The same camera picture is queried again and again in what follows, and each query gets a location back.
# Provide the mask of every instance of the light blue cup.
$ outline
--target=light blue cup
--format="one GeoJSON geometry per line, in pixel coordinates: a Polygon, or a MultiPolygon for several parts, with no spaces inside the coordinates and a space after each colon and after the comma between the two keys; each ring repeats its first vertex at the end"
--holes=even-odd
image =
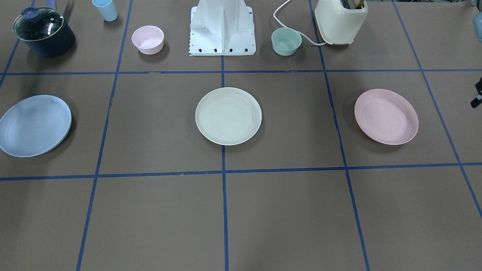
{"type": "Polygon", "coordinates": [[[292,55],[301,45],[301,35],[298,31],[283,27],[278,28],[271,35],[273,50],[279,55],[292,55]]]}
{"type": "Polygon", "coordinates": [[[92,4],[97,8],[104,20],[112,22],[117,19],[116,5],[113,0],[92,0],[92,4]]]}
{"type": "Polygon", "coordinates": [[[482,42],[482,13],[475,15],[474,27],[475,33],[477,33],[477,38],[479,38],[479,41],[482,42]]]}

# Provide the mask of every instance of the pink plate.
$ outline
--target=pink plate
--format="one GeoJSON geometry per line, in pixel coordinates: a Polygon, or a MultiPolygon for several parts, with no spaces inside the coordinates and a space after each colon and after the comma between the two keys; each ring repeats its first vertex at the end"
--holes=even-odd
{"type": "Polygon", "coordinates": [[[355,103],[355,119],[367,136],[387,145],[407,143],[418,131],[418,117],[412,105],[386,89],[372,89],[360,95],[355,103]]]}

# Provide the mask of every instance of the bowl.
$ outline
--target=bowl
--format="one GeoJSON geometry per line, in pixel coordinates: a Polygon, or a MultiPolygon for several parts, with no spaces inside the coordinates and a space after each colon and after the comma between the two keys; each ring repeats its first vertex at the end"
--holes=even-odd
{"type": "Polygon", "coordinates": [[[301,35],[298,31],[288,27],[278,28],[271,35],[271,43],[277,54],[292,55],[301,45],[301,35]]]}
{"type": "Polygon", "coordinates": [[[164,32],[155,26],[143,26],[132,34],[132,43],[143,54],[156,54],[164,47],[164,32]]]}

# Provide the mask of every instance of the mint green bowl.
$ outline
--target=mint green bowl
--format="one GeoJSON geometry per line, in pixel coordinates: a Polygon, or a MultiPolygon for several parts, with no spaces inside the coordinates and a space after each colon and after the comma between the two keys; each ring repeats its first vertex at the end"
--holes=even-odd
{"type": "Polygon", "coordinates": [[[278,28],[271,35],[273,50],[279,55],[292,55],[301,45],[301,35],[298,31],[283,27],[278,28]]]}

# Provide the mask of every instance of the pink bowl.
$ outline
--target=pink bowl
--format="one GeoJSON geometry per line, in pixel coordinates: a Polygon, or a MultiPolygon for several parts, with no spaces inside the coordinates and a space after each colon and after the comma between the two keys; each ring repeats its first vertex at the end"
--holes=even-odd
{"type": "Polygon", "coordinates": [[[412,105],[386,89],[360,95],[355,103],[355,118],[367,136],[387,145],[407,143],[418,131],[418,116],[412,105]]]}
{"type": "Polygon", "coordinates": [[[143,26],[132,34],[132,43],[144,54],[156,54],[164,47],[164,32],[155,26],[143,26]]]}

